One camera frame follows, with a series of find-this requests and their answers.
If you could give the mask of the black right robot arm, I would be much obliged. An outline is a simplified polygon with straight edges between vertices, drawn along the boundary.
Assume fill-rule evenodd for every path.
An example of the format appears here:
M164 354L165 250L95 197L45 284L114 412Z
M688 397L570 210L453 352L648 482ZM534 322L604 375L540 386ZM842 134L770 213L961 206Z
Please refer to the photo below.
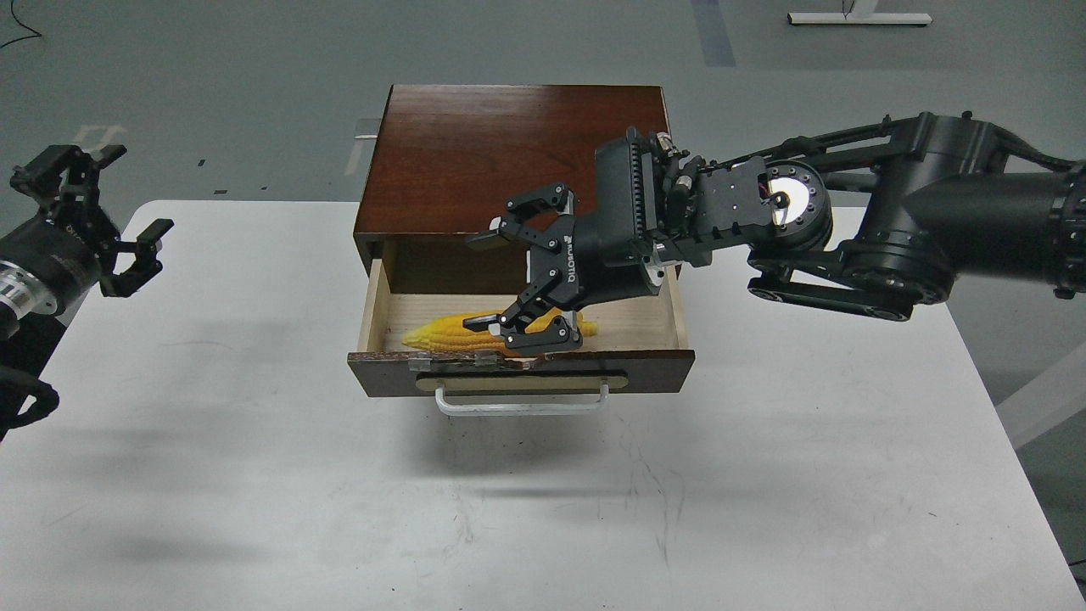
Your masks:
M547 184L506 202L472 249L527 244L528 283L464 328L517 355L574 351L574 313L655 295L666 267L748 246L763 300L902 322L960 275L1083 291L1083 162L1037 151L970 113L817 137L717 162L629 128L595 152L596 209Z

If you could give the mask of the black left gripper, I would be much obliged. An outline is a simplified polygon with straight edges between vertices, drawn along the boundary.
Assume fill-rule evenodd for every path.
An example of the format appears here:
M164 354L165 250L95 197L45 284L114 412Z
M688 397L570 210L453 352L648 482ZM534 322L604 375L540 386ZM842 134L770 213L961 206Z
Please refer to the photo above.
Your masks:
M101 244L98 258L77 236L51 224L108 221L98 204L98 178L126 152L124 144L97 152L51 144L30 163L13 167L10 186L36 202L39 216L1 240L5 317L62 316L97 281L104 297L129 298L163 270L160 240L175 226L172 219L152 221L135 241L115 236ZM131 254L132 265L117 273L119 254Z

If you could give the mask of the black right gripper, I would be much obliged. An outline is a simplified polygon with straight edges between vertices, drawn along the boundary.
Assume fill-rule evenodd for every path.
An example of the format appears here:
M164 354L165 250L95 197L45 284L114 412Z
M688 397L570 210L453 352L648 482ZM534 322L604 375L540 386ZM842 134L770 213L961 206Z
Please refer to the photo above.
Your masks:
M574 215L574 191L565 182L508 198L487 231L465 238L468 249L498 249L520 241L543 249L543 276L528 283L504 311L464 318L464 328L501 338L520 356L577 351L583 335L574 313L597 303L656 295L662 266L654 260L657 222L655 152L634 127L595 151L596 209ZM558 213L544 231L530 221Z

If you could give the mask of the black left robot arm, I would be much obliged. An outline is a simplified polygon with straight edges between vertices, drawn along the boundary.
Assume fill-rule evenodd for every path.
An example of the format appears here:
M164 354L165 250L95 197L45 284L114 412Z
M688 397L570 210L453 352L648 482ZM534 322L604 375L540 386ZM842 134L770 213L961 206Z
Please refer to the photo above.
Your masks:
M174 222L159 219L132 241L98 203L98 179L126 153L123 144L88 152L51 144L10 184L37 212L1 240L3 432L54 413L58 391L40 378L65 327L59 317L92 287L127 298L162 271L160 240Z

